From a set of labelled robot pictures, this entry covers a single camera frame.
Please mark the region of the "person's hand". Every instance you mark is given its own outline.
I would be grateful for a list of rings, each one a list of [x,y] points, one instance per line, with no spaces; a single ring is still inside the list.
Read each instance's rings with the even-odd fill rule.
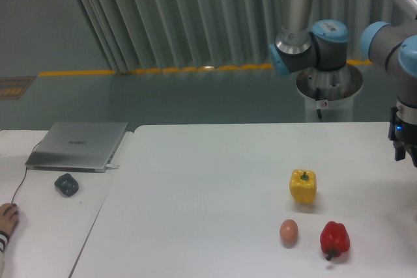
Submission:
[[[0,229],[11,236],[19,221],[19,208],[16,204],[4,203],[0,207]]]

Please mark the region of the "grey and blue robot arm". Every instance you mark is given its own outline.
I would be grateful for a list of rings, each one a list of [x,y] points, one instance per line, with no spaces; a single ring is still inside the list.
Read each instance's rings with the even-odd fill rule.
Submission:
[[[313,0],[283,0],[281,31],[269,46],[270,60],[281,74],[297,73],[308,122],[352,118],[360,92],[360,71],[347,62],[349,32],[337,20],[309,24]],[[377,21],[362,33],[364,56],[395,81],[397,102],[390,110],[388,138],[395,159],[416,158],[416,22],[393,26]]]

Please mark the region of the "striped sleeve forearm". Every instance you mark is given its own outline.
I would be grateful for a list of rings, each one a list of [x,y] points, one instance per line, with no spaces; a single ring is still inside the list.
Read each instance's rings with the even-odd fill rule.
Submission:
[[[5,266],[4,252],[5,252],[5,248],[8,245],[9,240],[10,240],[10,236],[1,230],[0,231],[0,277],[3,276],[3,270]]]

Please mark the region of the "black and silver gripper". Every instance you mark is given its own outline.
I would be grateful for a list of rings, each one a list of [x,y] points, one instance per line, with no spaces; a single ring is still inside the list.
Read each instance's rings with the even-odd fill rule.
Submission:
[[[405,159],[405,148],[416,148],[416,107],[397,101],[390,109],[388,138],[394,143],[396,161]]]

